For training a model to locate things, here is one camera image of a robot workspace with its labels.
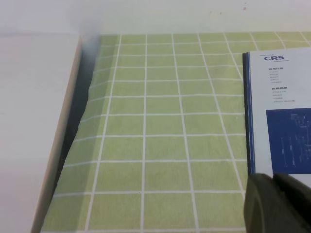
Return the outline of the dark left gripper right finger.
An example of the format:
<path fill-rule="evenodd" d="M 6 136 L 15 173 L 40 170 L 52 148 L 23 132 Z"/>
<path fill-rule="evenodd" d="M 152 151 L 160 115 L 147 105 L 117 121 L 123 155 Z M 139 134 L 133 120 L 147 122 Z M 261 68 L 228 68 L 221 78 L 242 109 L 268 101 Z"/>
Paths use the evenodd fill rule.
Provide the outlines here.
<path fill-rule="evenodd" d="M 311 231 L 311 188 L 294 177 L 276 173 L 273 176 L 279 189 L 284 229 L 288 233 L 309 233 Z"/>

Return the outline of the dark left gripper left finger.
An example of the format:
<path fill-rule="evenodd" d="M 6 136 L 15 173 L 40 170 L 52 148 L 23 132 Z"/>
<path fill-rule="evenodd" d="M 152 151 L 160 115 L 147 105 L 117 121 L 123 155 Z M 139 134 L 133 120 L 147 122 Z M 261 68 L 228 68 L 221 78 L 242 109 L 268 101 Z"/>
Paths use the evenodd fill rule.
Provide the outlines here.
<path fill-rule="evenodd" d="M 280 194 L 273 177 L 261 173 L 249 175 L 243 209 L 246 232 L 287 233 L 280 212 Z"/>

